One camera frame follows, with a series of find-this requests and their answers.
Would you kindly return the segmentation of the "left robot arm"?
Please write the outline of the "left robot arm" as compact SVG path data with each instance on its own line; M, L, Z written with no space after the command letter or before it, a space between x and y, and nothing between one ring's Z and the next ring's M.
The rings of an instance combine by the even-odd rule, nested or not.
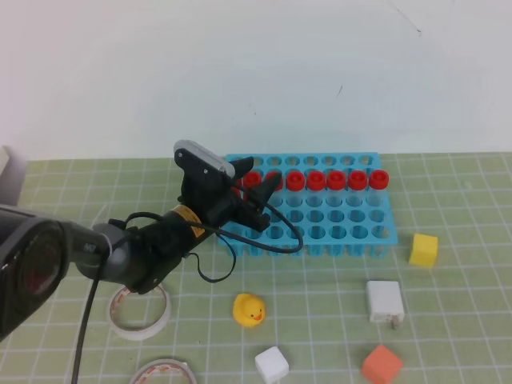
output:
M236 222L258 232L270 224L265 205L280 174L236 192L254 166L252 157L227 161L199 144L181 140L174 160L183 170L178 204L147 214L137 228L112 219L86 228L16 206L1 208L1 335L8 336L52 294L75 264L85 277L144 294L159 284L193 248Z

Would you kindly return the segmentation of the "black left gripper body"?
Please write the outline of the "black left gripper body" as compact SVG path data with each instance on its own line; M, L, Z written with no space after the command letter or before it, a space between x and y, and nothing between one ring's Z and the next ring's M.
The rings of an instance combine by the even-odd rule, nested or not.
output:
M221 227L232 221L253 230L268 227L268 215L236 193L241 179L233 179L187 152L183 154L182 158L174 156L184 172L179 201L191 208L202 223Z

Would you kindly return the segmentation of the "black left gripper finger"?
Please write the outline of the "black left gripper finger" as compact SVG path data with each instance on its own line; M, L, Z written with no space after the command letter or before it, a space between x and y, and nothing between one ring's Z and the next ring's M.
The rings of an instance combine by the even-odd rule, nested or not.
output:
M230 164L234 167L233 179L241 179L248 172L252 171L254 167L254 158L252 156L239 158L230 161Z
M247 189L247 201L257 210L266 208L271 195L274 193L274 187L270 181L265 180L258 186Z

